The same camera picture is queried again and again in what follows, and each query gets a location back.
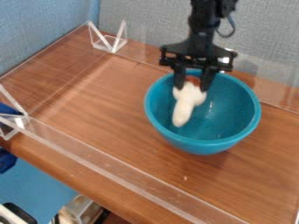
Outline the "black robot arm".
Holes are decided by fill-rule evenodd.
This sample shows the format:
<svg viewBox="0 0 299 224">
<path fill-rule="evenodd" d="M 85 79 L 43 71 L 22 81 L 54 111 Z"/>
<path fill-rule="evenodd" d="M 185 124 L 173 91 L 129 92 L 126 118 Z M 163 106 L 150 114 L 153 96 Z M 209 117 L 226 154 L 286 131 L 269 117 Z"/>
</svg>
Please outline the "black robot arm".
<svg viewBox="0 0 299 224">
<path fill-rule="evenodd" d="M 161 46 L 162 66 L 174 71 L 174 86 L 182 90 L 187 69 L 202 70 L 201 91 L 207 92 L 219 71 L 231 71 L 238 53 L 214 44 L 214 34 L 230 38 L 230 34 L 219 31 L 221 20 L 226 18 L 231 28 L 237 29 L 230 13 L 237 9 L 239 0 L 191 0 L 189 17 L 190 33 L 185 41 Z"/>
</svg>

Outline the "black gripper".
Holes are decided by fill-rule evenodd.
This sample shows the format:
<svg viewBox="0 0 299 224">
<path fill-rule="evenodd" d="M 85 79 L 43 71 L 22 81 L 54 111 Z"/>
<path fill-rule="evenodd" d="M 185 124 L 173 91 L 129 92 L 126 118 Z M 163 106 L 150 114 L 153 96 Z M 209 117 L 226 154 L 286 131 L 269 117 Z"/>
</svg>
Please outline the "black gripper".
<svg viewBox="0 0 299 224">
<path fill-rule="evenodd" d="M 217 46 L 214 30 L 190 32 L 189 38 L 161 47 L 159 64 L 174 67 L 174 85 L 182 90 L 186 78 L 186 67 L 203 69 L 201 76 L 201 91 L 207 92 L 219 71 L 231 71 L 235 51 Z"/>
</svg>

